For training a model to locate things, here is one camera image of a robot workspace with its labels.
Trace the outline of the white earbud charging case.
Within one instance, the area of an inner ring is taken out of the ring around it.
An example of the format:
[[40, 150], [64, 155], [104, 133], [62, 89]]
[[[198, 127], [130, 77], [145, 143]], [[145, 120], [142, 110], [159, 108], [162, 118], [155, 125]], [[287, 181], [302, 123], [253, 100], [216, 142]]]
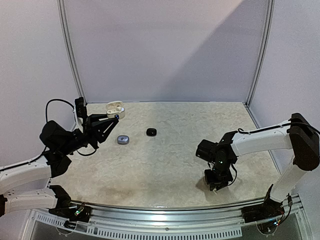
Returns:
[[122, 101], [112, 101], [106, 104], [106, 115], [109, 119], [115, 118], [116, 115], [119, 119], [123, 119], [126, 115], [126, 110], [124, 108], [124, 103]]

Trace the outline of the blue-grey earbud charging case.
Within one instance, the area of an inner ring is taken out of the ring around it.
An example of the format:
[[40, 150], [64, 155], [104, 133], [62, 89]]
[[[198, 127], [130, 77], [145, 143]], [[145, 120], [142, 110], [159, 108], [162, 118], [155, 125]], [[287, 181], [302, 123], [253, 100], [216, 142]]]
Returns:
[[127, 145], [130, 142], [130, 138], [127, 135], [119, 135], [116, 141], [119, 145]]

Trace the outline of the black gold earbud charging case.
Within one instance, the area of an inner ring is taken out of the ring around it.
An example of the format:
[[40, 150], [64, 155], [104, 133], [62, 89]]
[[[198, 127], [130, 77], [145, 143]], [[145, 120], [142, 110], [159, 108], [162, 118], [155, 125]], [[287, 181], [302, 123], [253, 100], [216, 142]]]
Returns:
[[146, 130], [146, 135], [149, 137], [154, 137], [157, 135], [157, 130], [155, 128], [148, 128]]

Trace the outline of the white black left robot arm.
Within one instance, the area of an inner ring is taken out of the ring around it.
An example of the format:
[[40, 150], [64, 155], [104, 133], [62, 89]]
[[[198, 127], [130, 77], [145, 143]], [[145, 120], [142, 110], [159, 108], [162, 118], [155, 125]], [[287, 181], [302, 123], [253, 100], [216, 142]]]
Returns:
[[60, 185], [16, 193], [15, 188], [38, 180], [51, 180], [63, 175], [71, 164], [69, 158], [81, 148], [94, 150], [106, 141], [119, 122], [119, 115], [105, 114], [83, 117], [82, 128], [67, 131], [53, 120], [48, 121], [39, 136], [45, 150], [37, 157], [0, 169], [0, 214], [29, 209], [48, 209], [51, 214], [75, 219], [85, 205], [73, 205], [71, 197]]

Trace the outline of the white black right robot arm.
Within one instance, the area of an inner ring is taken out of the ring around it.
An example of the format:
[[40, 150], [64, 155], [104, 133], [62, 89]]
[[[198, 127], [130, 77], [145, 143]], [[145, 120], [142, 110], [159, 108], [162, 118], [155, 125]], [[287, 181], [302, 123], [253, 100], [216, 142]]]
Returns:
[[241, 210], [246, 223], [281, 216], [279, 225], [285, 220], [284, 200], [290, 200], [290, 192], [300, 179], [320, 164], [320, 132], [311, 126], [300, 113], [293, 113], [290, 119], [279, 124], [244, 131], [239, 128], [227, 132], [219, 142], [203, 139], [197, 146], [196, 157], [206, 161], [209, 169], [204, 171], [206, 184], [211, 191], [232, 185], [236, 175], [238, 157], [271, 150], [293, 150], [291, 164], [272, 184], [261, 204], [244, 207]]

